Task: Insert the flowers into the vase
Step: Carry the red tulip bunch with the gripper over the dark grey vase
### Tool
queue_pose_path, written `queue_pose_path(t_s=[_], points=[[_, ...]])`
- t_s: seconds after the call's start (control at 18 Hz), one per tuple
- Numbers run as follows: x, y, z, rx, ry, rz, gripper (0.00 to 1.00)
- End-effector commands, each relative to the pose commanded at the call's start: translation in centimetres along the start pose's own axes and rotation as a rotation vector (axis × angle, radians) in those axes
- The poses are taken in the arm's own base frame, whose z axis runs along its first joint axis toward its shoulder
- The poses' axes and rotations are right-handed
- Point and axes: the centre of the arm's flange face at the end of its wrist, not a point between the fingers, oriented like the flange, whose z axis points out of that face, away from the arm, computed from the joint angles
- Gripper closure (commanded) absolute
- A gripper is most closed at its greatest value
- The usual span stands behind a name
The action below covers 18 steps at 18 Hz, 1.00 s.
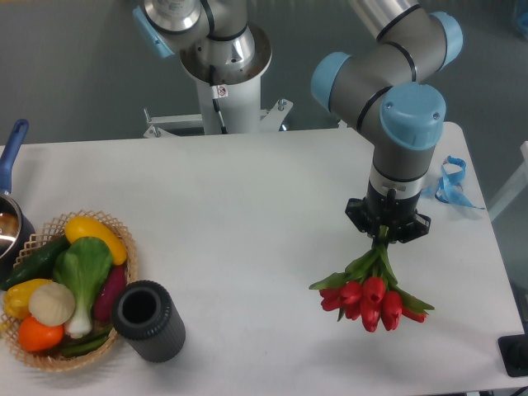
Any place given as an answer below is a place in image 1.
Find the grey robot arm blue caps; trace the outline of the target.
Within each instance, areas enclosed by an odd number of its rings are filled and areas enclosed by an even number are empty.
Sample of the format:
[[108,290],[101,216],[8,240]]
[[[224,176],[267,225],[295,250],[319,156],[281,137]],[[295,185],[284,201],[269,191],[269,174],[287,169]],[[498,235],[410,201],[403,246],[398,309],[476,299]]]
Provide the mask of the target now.
[[[310,90],[374,147],[366,195],[350,199],[346,215],[377,243],[406,243],[430,228],[417,203],[446,115],[443,96],[425,81],[458,56],[463,34],[452,16],[415,1],[352,6],[377,45],[361,59],[326,56]],[[142,1],[133,18],[154,52],[178,55],[195,80],[207,134],[263,129],[261,77],[271,45],[248,20],[246,2]]]

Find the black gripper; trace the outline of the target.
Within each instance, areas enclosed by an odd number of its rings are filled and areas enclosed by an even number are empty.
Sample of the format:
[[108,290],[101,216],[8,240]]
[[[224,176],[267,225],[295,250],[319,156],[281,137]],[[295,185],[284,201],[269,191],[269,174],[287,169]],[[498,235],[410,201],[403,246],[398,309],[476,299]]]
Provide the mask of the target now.
[[431,218],[417,212],[419,194],[397,198],[395,189],[379,193],[368,184],[364,198],[350,198],[345,213],[356,228],[376,242],[408,243],[429,233]]

